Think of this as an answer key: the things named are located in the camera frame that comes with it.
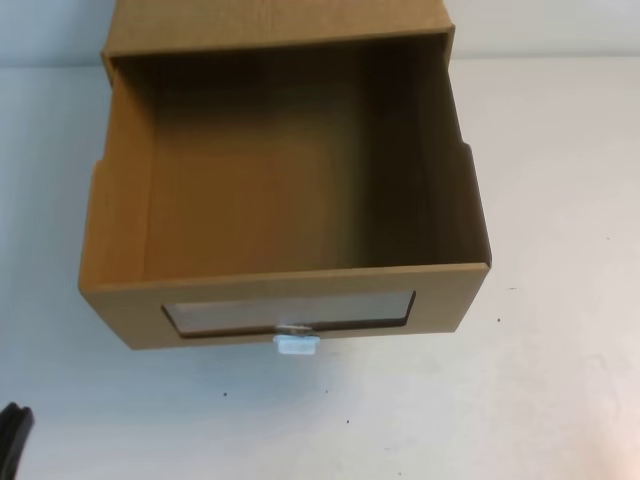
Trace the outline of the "cardboard shoebox drawer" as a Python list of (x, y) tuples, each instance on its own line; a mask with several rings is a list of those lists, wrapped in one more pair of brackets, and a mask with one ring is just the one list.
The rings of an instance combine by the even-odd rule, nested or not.
[(135, 350), (454, 331), (492, 254), (447, 48), (112, 57), (82, 296)]

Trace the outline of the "white drawer handle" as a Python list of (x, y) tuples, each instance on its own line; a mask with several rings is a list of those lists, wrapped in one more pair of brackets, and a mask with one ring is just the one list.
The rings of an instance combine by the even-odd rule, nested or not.
[(314, 355), (319, 342), (320, 337), (313, 329), (301, 325), (279, 326), (273, 337), (281, 355)]

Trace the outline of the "upper shoebox outer sleeve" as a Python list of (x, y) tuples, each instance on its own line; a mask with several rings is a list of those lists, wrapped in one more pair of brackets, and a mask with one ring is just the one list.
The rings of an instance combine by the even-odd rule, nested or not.
[(118, 1), (103, 58), (420, 34), (451, 50), (442, 1)]

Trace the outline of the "black object at bottom left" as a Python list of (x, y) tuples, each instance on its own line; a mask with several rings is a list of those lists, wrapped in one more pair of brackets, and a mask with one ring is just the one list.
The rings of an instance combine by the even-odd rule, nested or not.
[(34, 415), (29, 407), (20, 407), (15, 402), (11, 402), (1, 411), (1, 480), (15, 479), (33, 425)]

